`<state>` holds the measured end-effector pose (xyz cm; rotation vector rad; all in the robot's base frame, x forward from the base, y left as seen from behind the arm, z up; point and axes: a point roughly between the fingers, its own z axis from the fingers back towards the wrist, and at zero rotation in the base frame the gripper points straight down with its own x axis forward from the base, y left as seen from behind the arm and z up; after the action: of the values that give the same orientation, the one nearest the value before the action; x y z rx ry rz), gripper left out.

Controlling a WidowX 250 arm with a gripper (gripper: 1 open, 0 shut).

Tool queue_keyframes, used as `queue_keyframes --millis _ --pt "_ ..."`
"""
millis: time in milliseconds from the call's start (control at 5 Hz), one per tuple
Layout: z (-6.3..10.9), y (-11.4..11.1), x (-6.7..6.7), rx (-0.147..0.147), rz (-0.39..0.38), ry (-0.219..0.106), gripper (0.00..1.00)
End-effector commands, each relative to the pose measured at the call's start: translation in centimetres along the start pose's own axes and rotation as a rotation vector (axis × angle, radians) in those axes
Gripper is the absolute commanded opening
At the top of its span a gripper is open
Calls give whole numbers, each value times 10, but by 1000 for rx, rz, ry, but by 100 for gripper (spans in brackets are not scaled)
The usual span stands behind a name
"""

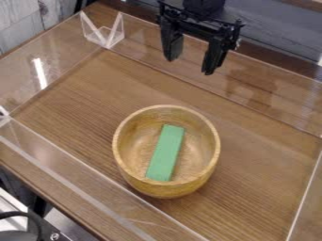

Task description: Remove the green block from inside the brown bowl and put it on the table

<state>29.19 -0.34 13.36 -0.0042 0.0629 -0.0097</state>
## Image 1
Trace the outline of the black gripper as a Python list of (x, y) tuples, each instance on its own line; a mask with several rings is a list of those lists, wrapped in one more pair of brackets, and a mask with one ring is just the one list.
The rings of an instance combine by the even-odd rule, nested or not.
[(226, 58), (226, 42), (237, 42), (245, 23), (225, 17), (226, 0), (158, 0), (163, 55), (174, 61), (183, 52), (183, 34), (209, 40), (202, 72), (211, 75)]

